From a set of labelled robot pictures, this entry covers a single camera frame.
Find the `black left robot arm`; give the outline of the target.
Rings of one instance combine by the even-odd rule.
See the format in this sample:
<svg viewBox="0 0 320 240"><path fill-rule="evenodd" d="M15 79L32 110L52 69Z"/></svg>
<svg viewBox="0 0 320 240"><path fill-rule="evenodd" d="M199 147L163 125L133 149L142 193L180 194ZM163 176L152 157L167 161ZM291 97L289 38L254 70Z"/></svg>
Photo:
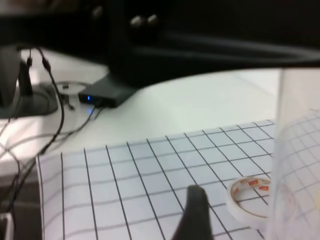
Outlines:
<svg viewBox="0 0 320 240"><path fill-rule="evenodd" d="M3 0L0 43L106 65L133 86L320 65L317 0Z"/></svg>

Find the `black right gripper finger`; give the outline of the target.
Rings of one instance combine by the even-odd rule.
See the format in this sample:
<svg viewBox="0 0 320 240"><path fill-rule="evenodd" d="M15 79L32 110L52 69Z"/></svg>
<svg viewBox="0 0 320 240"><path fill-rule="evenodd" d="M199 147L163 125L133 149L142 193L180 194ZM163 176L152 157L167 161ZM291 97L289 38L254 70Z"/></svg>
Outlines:
<svg viewBox="0 0 320 240"><path fill-rule="evenodd" d="M208 197L203 188L187 188L186 205L173 240L211 240L213 238Z"/></svg>

